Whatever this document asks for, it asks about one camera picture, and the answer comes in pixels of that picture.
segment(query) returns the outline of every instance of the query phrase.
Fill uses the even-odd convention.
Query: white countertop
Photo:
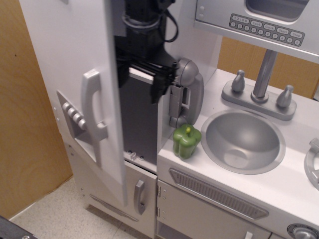
[[[234,74],[217,70],[205,86],[204,103],[200,116],[194,125],[201,130],[209,116],[228,109],[242,109],[256,112],[235,105],[222,99],[221,92],[226,82],[233,80]],[[246,84],[254,85],[252,80],[245,79]],[[280,94],[282,90],[268,87],[268,91]],[[319,230],[319,191],[308,180],[304,170],[304,158],[310,149],[309,142],[319,137],[319,103],[298,95],[293,95],[297,102],[297,110],[291,121],[282,121],[263,113],[256,112],[274,123],[284,136],[286,154],[283,161],[275,169],[258,175],[243,175],[230,172],[214,163],[205,153],[201,144],[194,155],[187,160],[176,157],[172,151],[173,141],[169,139],[159,155],[179,165],[193,175],[209,179],[215,185],[237,195],[248,195],[267,205],[271,205],[300,219],[310,222]],[[161,163],[158,163],[159,179]]]

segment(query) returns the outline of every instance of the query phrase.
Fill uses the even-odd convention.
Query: microwave keypad
[[[236,14],[231,15],[229,26],[243,32],[263,36],[265,38],[284,42],[293,46],[301,46],[305,37],[303,32]]]

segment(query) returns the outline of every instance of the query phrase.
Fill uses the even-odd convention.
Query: cabinet hinge
[[[158,185],[158,197],[160,198],[160,186]]]

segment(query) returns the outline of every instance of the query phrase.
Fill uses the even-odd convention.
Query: wooden wall
[[[266,49],[244,42],[223,38],[218,68],[237,73],[245,71],[245,77],[256,80]],[[270,85],[284,89],[290,84],[294,93],[312,98],[319,81],[319,64],[299,58],[278,54],[276,65],[270,78]]]
[[[256,79],[265,49],[223,39],[219,68]],[[0,215],[10,218],[71,175],[18,0],[0,0]],[[311,98],[317,64],[280,54],[271,84]]]
[[[0,215],[71,175],[18,0],[0,0]]]

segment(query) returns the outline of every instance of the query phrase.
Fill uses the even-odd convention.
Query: tiled floor
[[[86,205],[73,178],[11,221],[39,239],[149,239]]]

